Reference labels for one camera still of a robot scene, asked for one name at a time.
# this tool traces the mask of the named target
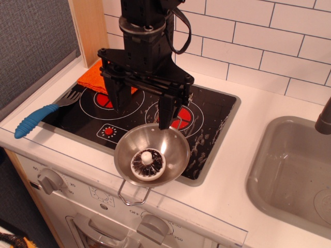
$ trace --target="wooden panel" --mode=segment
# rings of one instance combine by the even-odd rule
[[[46,224],[48,225],[51,233],[53,234],[57,244],[61,247],[64,248],[61,239],[59,238],[55,228],[52,225],[51,220],[49,219],[48,215],[46,214],[46,211],[44,210],[41,201],[39,200],[37,194],[34,192],[34,190],[32,189],[29,180],[21,166],[20,161],[18,160],[16,154],[10,150],[5,149],[6,154],[8,154],[9,159],[11,160],[12,164],[14,165],[17,173],[19,174],[19,176],[21,177],[26,189],[28,190],[32,200],[35,202],[37,208],[39,209],[39,212],[41,213],[42,217],[44,218]]]
[[[98,59],[100,48],[109,48],[102,0],[68,0],[85,67]]]

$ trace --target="orange towel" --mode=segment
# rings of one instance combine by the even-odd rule
[[[100,67],[102,66],[101,59],[96,62],[88,71],[86,71],[78,80],[78,84],[92,89],[96,92],[108,95],[107,90],[104,86],[103,77],[100,75]],[[131,88],[131,94],[137,91],[136,88]]]

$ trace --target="gray sink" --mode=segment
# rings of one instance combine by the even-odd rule
[[[331,135],[314,124],[285,116],[268,125],[247,193],[264,213],[331,239]]]

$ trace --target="blue fork handle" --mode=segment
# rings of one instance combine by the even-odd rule
[[[58,108],[59,105],[50,104],[34,111],[28,117],[24,118],[24,120],[22,120],[22,122],[17,126],[14,137],[22,138],[26,136],[33,130],[33,128],[38,125],[38,123],[41,122],[42,119],[44,119],[49,114],[57,111]]]

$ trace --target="fork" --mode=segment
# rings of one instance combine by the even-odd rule
[[[33,128],[35,128],[38,125],[38,123],[41,122],[41,120],[43,120],[49,114],[57,111],[59,107],[68,106],[77,102],[81,94],[82,94],[81,92],[76,92],[76,91],[71,93],[70,90],[57,103],[46,105],[34,111],[29,116],[24,118],[24,120],[22,120],[22,122],[17,126],[17,128],[15,129],[14,137],[22,138],[26,136],[28,133],[30,133],[33,130]]]

